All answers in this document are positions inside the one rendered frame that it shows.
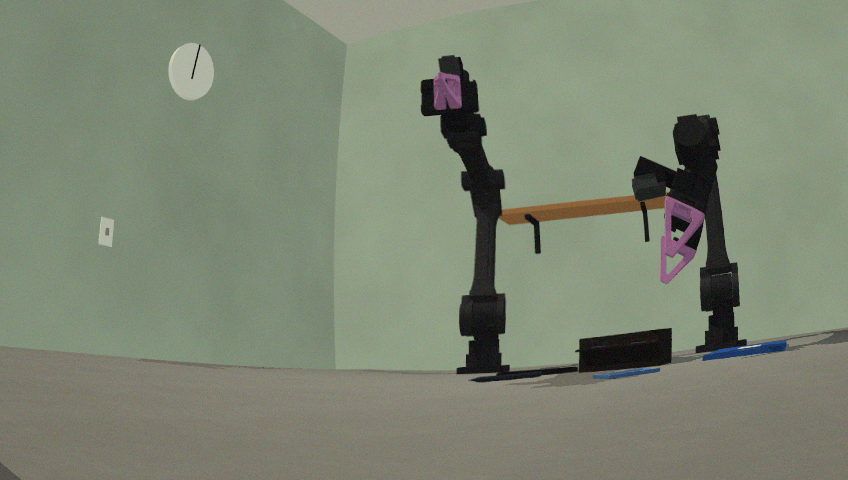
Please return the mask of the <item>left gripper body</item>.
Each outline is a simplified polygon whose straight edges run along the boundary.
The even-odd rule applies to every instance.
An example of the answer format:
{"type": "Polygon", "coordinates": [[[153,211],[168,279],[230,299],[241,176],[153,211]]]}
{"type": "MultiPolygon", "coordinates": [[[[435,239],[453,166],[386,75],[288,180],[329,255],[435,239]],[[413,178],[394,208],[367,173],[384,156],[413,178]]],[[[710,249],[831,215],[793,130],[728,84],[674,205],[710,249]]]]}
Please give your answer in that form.
{"type": "MultiPolygon", "coordinates": [[[[707,202],[708,202],[708,199],[709,199],[710,187],[706,182],[701,184],[699,181],[700,181],[700,177],[697,176],[691,197],[686,195],[686,194],[683,194],[683,193],[681,193],[677,190],[674,190],[674,189],[671,189],[671,192],[667,193],[666,196],[669,196],[669,197],[676,199],[676,200],[678,200],[682,203],[685,203],[685,204],[687,204],[691,207],[694,207],[697,210],[706,214],[707,206],[705,206],[705,204],[707,205],[707,202]],[[694,200],[693,198],[696,199],[696,200],[694,200]],[[702,202],[700,202],[700,201],[702,201],[702,202]]],[[[703,223],[704,223],[704,221],[703,221],[703,223]]],[[[698,247],[698,244],[699,244],[699,241],[700,241],[700,237],[701,237],[701,233],[702,233],[702,229],[703,229],[703,223],[695,231],[695,233],[691,236],[691,238],[685,243],[686,246],[688,246],[688,247],[690,247],[694,250],[697,250],[697,247],[698,247]]],[[[673,232],[676,232],[676,229],[678,229],[682,232],[685,232],[686,229],[689,227],[689,225],[690,225],[690,223],[688,223],[688,222],[686,222],[686,221],[684,221],[680,218],[671,216],[671,226],[672,226],[673,232]],[[681,225],[683,225],[683,226],[681,226],[681,225]]]]}

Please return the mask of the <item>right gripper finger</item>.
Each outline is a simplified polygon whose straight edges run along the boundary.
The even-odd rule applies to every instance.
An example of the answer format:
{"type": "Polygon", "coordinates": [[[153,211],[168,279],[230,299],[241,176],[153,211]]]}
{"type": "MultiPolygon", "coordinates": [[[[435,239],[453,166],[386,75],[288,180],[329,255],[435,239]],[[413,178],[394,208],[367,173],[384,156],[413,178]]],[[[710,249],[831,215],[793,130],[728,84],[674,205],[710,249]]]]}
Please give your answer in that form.
{"type": "Polygon", "coordinates": [[[440,80],[450,109],[461,108],[462,102],[460,77],[458,75],[451,75],[440,72],[440,80]],[[445,80],[447,80],[448,84],[445,80]]]}
{"type": "Polygon", "coordinates": [[[444,96],[444,90],[440,80],[440,72],[438,75],[434,77],[434,107],[436,110],[445,110],[446,109],[446,96],[444,96]],[[438,91],[438,96],[437,95],[438,91]]]}

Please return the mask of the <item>blue notebook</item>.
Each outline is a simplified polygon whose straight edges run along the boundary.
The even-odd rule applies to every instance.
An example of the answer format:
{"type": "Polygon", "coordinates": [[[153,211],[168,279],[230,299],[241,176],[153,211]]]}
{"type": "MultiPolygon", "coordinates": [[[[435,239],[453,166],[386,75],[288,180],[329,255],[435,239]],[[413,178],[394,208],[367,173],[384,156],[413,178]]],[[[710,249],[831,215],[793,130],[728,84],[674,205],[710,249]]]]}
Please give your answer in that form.
{"type": "Polygon", "coordinates": [[[760,344],[757,344],[757,345],[755,344],[755,345],[750,345],[750,346],[749,346],[749,345],[747,345],[748,347],[747,347],[747,346],[743,346],[743,347],[742,347],[742,346],[740,346],[741,348],[740,348],[740,347],[737,347],[737,348],[736,348],[736,347],[732,347],[732,348],[730,348],[730,349],[729,349],[729,348],[725,348],[725,349],[723,349],[723,350],[722,350],[722,349],[719,349],[719,350],[717,350],[717,351],[714,351],[714,352],[709,353],[709,355],[708,355],[708,354],[706,354],[706,355],[708,355],[708,356],[703,355],[703,361],[706,361],[706,360],[714,360],[714,359],[722,359],[722,358],[730,358],[730,357],[738,357],[738,356],[746,356],[746,355],[754,355],[754,354],[761,354],[761,353],[769,353],[769,352],[777,352],[777,351],[785,351],[785,348],[786,348],[786,347],[785,347],[785,346],[786,346],[786,341],[781,341],[781,342],[780,342],[780,341],[777,341],[777,342],[770,342],[770,343],[768,343],[768,344],[767,344],[767,343],[763,343],[763,344],[761,344],[760,346],[758,346],[758,345],[760,345],[760,344]],[[783,342],[783,343],[782,343],[782,342],[783,342]],[[772,343],[772,344],[771,344],[771,343],[772,343]],[[777,344],[776,344],[776,343],[777,343],[777,344]],[[781,344],[780,344],[780,343],[781,343],[781,344]],[[770,345],[769,345],[769,344],[770,344],[770,345]],[[767,345],[768,345],[768,346],[767,346],[767,345]],[[777,345],[777,346],[776,346],[776,345],[777,345]],[[780,346],[780,345],[784,345],[784,346],[780,346]],[[746,348],[745,348],[745,347],[746,347],[746,348]],[[766,348],[763,348],[763,347],[766,347],[766,348]],[[770,347],[770,348],[767,348],[767,347],[770,347]],[[739,348],[739,349],[738,349],[738,348],[739,348]],[[744,348],[744,349],[743,349],[743,348],[744,348]],[[727,349],[728,349],[728,350],[727,350],[727,349]],[[732,350],[732,349],[733,349],[733,350],[732,350]],[[736,350],[736,349],[737,349],[737,350],[736,350]],[[747,350],[746,350],[746,349],[747,349],[747,350]],[[750,350],[750,349],[755,349],[755,350],[750,350]],[[720,351],[720,350],[721,350],[721,351],[720,351]],[[725,351],[725,350],[726,350],[726,351],[725,351]],[[740,351],[739,351],[739,350],[740,350],[740,351]],[[719,352],[718,352],[718,351],[719,351],[719,352]],[[723,352],[723,351],[724,351],[724,352],[723,352]],[[736,351],[736,352],[733,352],[733,351],[736,351]],[[739,352],[737,352],[737,351],[739,351],[739,352]],[[716,353],[716,352],[717,352],[717,353],[716,353]],[[722,352],[722,353],[724,353],[724,354],[719,354],[719,353],[721,353],[721,352],[722,352]],[[716,354],[715,354],[715,353],[716,353],[716,354]]]}

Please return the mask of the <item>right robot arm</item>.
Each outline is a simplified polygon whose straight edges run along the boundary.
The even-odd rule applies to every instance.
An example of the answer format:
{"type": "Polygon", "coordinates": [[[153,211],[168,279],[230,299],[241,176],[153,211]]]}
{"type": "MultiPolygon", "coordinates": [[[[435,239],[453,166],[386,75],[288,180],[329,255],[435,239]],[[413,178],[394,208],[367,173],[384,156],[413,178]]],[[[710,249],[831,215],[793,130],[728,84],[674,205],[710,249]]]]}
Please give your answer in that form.
{"type": "MultiPolygon", "coordinates": [[[[440,72],[458,75],[463,82],[469,81],[469,73],[463,70],[460,57],[442,56],[438,61],[440,72]]],[[[470,190],[473,210],[478,217],[473,284],[469,295],[462,295],[459,309],[460,334],[474,336],[474,340],[469,341],[466,367],[457,368],[457,374],[508,372],[510,365],[501,366],[502,353],[499,353],[497,338],[505,334],[506,298],[505,293],[496,293],[493,281],[496,225],[499,215],[502,216],[500,189],[505,189],[503,169],[494,170],[487,161],[481,138],[487,136],[484,117],[468,113],[462,122],[449,123],[442,116],[440,121],[444,139],[460,155],[467,170],[461,171],[461,185],[464,191],[470,190]]]]}

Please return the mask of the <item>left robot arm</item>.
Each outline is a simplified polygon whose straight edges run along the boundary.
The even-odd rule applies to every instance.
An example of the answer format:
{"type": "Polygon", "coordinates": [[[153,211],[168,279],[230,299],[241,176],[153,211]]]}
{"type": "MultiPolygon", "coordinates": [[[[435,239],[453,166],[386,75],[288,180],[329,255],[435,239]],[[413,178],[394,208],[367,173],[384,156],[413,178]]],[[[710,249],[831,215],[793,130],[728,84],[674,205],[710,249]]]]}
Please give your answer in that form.
{"type": "Polygon", "coordinates": [[[747,339],[738,340],[738,327],[734,327],[734,313],[730,313],[733,312],[733,307],[740,306],[739,279],[737,262],[730,263],[725,246],[716,175],[718,168],[716,160],[719,159],[718,151],[721,151],[717,120],[715,117],[710,118],[709,114],[704,116],[693,114],[679,116],[677,121],[673,129],[673,138],[676,137],[676,141],[674,138],[675,152],[679,165],[684,163],[684,170],[677,168],[677,171],[674,171],[640,156],[634,171],[634,179],[632,179],[634,196],[638,201],[663,197],[666,194],[666,187],[671,188],[672,185],[672,189],[691,197],[697,176],[700,177],[701,184],[706,182],[709,185],[711,193],[709,192],[705,214],[708,249],[706,267],[700,268],[700,300],[701,311],[713,311],[713,315],[708,316],[709,330],[705,331],[705,345],[696,346],[696,353],[747,346],[747,339]],[[708,120],[708,125],[707,120],[704,119],[708,120]],[[731,270],[732,275],[729,273],[731,270]],[[728,307],[728,310],[724,310],[724,307],[728,307]]]}

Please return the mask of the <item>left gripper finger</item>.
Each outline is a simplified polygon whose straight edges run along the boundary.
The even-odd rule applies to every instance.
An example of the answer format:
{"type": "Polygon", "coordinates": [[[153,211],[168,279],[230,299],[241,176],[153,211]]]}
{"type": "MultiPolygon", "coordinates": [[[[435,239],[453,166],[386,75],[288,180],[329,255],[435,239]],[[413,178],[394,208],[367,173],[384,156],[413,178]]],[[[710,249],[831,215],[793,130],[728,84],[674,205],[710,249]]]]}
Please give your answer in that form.
{"type": "Polygon", "coordinates": [[[673,258],[678,251],[685,245],[685,243],[690,239],[690,237],[695,233],[695,231],[700,227],[700,225],[704,221],[705,214],[685,203],[682,203],[676,199],[673,199],[669,196],[665,198],[665,255],[673,258]],[[678,217],[686,222],[689,222],[690,225],[680,237],[680,239],[676,242],[674,246],[671,245],[671,216],[678,217]]]}
{"type": "Polygon", "coordinates": [[[660,281],[668,284],[695,256],[696,250],[684,245],[678,254],[684,256],[684,258],[675,266],[675,268],[669,273],[666,273],[666,256],[664,254],[665,248],[665,236],[661,236],[661,267],[660,267],[660,281]]]}

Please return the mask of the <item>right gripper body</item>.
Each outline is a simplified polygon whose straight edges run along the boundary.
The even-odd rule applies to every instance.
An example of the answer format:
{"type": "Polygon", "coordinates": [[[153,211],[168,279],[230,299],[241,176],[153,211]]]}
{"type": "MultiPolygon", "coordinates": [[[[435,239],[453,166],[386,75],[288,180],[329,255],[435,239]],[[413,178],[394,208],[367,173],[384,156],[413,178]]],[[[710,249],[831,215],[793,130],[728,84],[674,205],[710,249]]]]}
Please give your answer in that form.
{"type": "Polygon", "coordinates": [[[478,90],[475,80],[469,82],[461,82],[461,108],[450,109],[446,99],[445,110],[435,110],[434,108],[434,79],[421,81],[422,105],[421,112],[423,116],[441,115],[442,118],[449,122],[462,122],[467,118],[468,113],[477,113],[479,111],[478,90]],[[437,112],[439,111],[439,112],[437,112]],[[463,113],[463,114],[462,114],[463,113]]]}

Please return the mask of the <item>red glasses case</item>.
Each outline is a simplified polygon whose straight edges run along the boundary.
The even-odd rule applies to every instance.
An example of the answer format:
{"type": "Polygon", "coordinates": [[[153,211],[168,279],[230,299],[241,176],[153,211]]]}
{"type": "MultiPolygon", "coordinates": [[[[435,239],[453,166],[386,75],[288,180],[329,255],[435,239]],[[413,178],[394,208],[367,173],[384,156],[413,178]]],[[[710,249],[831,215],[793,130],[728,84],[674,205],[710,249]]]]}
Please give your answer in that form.
{"type": "Polygon", "coordinates": [[[579,339],[579,373],[668,364],[670,338],[672,328],[579,339]]]}

